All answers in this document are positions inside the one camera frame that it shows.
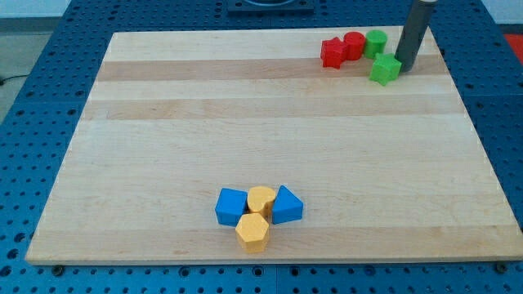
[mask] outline yellow octagonal block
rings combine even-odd
[[[272,211],[275,199],[276,191],[274,189],[265,186],[252,187],[247,194],[248,210],[267,217]]]
[[[269,242],[269,223],[259,213],[244,214],[236,225],[236,238],[247,253],[263,252]]]

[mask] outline wooden board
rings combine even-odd
[[[393,52],[400,27],[383,29]],[[41,265],[521,259],[523,236],[430,31],[410,73],[323,69],[353,30],[116,33],[27,253]],[[220,188],[303,220],[246,254]]]

